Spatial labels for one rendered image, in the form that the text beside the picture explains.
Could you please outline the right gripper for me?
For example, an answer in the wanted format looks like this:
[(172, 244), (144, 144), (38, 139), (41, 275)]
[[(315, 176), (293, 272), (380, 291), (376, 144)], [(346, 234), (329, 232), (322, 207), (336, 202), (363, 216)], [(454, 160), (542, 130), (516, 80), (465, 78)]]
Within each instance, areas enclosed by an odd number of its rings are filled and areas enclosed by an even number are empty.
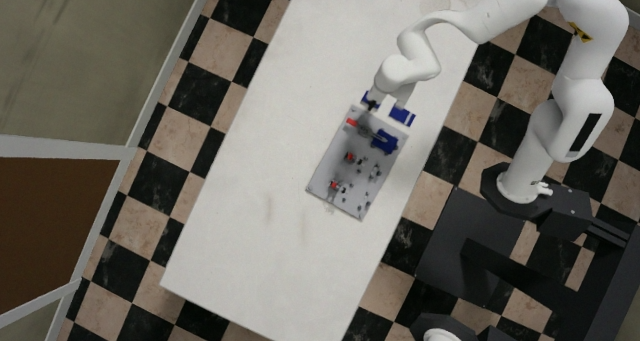
[[(366, 98), (368, 99), (367, 102), (369, 102), (368, 104), (368, 109), (369, 111), (372, 110), (372, 108), (374, 108), (373, 106), (375, 105), (379, 105), (382, 103), (382, 101), (387, 97), (388, 94), (383, 94), (381, 92), (379, 92), (375, 86), (374, 86), (374, 82), (372, 87), (370, 88)], [(377, 102), (376, 102), (377, 101)]]

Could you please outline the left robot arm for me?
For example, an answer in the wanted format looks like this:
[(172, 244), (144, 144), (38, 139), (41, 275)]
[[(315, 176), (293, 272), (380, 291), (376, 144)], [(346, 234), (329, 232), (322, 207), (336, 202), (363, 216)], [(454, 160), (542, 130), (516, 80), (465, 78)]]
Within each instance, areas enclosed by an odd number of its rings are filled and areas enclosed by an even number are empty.
[(460, 341), (452, 333), (441, 329), (429, 329), (424, 334), (424, 341)]

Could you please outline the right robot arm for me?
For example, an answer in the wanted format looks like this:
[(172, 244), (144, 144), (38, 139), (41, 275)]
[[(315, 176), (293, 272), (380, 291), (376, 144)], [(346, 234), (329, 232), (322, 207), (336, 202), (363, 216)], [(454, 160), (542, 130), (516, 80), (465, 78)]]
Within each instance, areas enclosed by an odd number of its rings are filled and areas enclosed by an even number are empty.
[(474, 43), (484, 44), (544, 6), (559, 8), (578, 34), (553, 81), (554, 99), (534, 109), (508, 170), (497, 177), (499, 192), (517, 203), (532, 202), (540, 193), (552, 195), (548, 184), (540, 182), (552, 162), (579, 159), (611, 118), (614, 100), (600, 78), (628, 28), (628, 13), (620, 1), (482, 0), (462, 12), (432, 12), (399, 33), (396, 42), (401, 55), (386, 57), (373, 79), (375, 88), (397, 99), (394, 107), (403, 110), (419, 81), (441, 73), (425, 33), (429, 27), (448, 23)]

